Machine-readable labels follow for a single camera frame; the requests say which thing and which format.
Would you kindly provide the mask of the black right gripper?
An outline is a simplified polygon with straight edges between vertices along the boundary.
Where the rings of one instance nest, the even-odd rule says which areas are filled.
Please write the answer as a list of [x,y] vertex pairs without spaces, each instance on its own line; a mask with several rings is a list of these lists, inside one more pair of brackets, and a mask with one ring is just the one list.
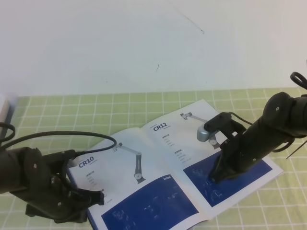
[[283,133],[259,120],[245,132],[234,135],[233,139],[222,143],[222,152],[209,173],[216,184],[237,178],[283,144]]

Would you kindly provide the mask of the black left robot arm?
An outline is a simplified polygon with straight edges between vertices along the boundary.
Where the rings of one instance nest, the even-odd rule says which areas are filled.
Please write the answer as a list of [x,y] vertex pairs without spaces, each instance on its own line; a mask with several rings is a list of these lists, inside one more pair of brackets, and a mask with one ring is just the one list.
[[79,155],[74,150],[49,155],[29,147],[5,150],[0,154],[0,192],[26,202],[29,217],[84,223],[89,207],[104,204],[104,194],[77,188],[68,180],[68,162]]

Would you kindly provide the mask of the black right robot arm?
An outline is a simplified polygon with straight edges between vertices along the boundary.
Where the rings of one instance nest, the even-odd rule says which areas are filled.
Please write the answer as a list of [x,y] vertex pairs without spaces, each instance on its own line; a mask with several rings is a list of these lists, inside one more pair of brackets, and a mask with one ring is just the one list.
[[233,120],[230,112],[222,112],[206,122],[204,129],[220,131],[227,138],[209,177],[216,183],[234,179],[268,154],[283,151],[295,139],[307,136],[307,98],[280,92],[268,100],[262,116],[249,128]]

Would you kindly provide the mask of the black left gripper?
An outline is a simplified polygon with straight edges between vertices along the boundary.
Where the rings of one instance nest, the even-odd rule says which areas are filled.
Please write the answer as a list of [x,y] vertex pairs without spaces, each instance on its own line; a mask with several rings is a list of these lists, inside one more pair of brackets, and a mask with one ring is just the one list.
[[104,193],[74,188],[66,179],[68,161],[77,157],[74,150],[42,155],[36,150],[29,175],[30,195],[25,214],[43,217],[55,223],[84,223],[86,210],[104,205]]

